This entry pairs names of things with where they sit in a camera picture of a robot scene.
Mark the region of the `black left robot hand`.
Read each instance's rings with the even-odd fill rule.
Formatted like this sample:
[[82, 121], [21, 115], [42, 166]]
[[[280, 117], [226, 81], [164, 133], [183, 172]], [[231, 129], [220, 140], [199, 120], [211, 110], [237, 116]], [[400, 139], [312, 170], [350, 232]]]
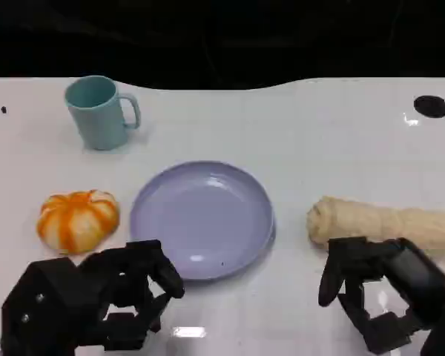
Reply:
[[85, 327], [80, 346], [139, 350], [149, 332], [161, 329], [170, 300], [185, 294], [182, 278], [158, 240], [93, 253], [78, 269], [98, 297], [96, 320]]

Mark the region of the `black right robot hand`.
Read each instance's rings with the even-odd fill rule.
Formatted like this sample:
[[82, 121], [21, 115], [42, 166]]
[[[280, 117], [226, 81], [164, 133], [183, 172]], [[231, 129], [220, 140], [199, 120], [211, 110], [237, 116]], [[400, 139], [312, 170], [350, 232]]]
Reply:
[[[408, 309], [402, 317], [387, 312], [371, 317], [364, 308], [364, 283], [386, 278]], [[365, 237], [329, 241], [318, 303], [339, 300], [367, 349], [382, 355], [429, 331], [421, 355], [445, 355], [445, 273], [414, 243], [397, 238], [374, 243]]]

